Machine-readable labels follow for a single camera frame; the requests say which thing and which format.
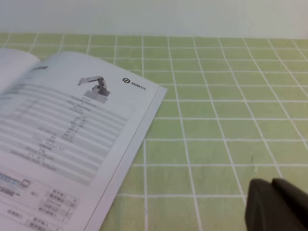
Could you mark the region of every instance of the logo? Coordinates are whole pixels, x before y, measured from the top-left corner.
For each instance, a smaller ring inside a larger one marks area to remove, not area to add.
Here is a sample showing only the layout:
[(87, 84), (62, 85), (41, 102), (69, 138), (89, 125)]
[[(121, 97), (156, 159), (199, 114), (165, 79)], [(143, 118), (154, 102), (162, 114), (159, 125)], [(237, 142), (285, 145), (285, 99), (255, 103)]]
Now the logo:
[(130, 80), (129, 80), (128, 78), (124, 78), (124, 79), (123, 79), (123, 82), (125, 82), (125, 83), (130, 83)]

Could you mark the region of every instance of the paper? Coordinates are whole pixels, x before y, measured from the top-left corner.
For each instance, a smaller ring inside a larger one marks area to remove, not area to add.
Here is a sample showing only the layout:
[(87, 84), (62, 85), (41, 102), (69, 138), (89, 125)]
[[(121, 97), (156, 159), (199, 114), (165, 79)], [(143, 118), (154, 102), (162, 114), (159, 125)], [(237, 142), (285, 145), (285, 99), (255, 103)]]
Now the paper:
[(80, 53), (32, 66), (0, 98), (3, 230), (98, 229), (165, 92)]

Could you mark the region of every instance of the printed page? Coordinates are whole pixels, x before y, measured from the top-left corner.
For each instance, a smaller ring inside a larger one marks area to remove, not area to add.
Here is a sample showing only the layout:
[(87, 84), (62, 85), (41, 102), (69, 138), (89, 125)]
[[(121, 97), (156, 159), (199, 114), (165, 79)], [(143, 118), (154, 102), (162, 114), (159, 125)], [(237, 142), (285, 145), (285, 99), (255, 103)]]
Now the printed page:
[(0, 92), (26, 73), (39, 58), (19, 50), (0, 49)]
[(63, 52), (0, 96), (2, 230), (83, 231), (161, 87)]

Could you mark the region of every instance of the green cutting mat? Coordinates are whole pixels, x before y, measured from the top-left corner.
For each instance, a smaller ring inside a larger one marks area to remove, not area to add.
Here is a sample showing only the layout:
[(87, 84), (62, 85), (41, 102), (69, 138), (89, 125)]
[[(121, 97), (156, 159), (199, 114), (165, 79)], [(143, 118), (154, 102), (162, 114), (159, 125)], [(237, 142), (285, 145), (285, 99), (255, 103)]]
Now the green cutting mat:
[(102, 231), (243, 231), (251, 178), (308, 191), (308, 40), (0, 34), (168, 88)]

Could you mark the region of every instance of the white wall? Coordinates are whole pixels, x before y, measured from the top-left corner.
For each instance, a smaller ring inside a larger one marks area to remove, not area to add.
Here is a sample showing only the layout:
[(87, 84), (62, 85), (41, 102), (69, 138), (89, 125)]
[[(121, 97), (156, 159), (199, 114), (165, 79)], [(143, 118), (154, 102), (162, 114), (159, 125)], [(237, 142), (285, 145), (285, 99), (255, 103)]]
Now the white wall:
[(308, 38), (308, 0), (0, 0), (0, 31)]

